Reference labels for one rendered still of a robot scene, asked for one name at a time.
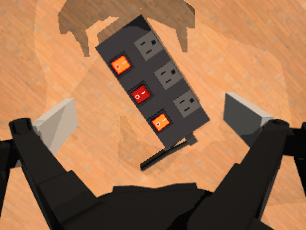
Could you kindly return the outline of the black power strip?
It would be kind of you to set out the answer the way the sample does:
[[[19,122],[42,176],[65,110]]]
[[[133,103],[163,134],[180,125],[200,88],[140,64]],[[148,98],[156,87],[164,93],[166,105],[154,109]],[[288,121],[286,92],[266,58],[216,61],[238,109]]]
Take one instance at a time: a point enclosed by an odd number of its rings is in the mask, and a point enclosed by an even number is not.
[[[144,19],[139,15],[95,47],[166,150],[140,169],[198,142],[192,132],[210,118]]]

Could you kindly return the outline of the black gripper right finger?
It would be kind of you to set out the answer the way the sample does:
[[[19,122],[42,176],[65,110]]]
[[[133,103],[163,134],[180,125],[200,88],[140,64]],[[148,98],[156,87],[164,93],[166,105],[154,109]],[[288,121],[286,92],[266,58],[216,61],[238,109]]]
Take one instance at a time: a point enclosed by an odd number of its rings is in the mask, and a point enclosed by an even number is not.
[[[294,157],[306,196],[306,122],[291,128],[234,92],[225,92],[223,120],[250,150],[200,203],[187,230],[249,230],[254,217],[261,221],[283,156]]]

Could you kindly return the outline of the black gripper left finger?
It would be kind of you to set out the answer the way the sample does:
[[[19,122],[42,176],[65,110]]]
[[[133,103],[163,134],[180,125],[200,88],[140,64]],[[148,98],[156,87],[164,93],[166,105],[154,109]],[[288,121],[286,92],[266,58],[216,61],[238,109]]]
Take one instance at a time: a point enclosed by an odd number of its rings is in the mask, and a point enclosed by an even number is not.
[[[12,139],[0,140],[0,218],[10,169],[21,167],[50,230],[128,230],[113,208],[54,156],[78,126],[74,98],[34,122],[19,118],[8,125]]]

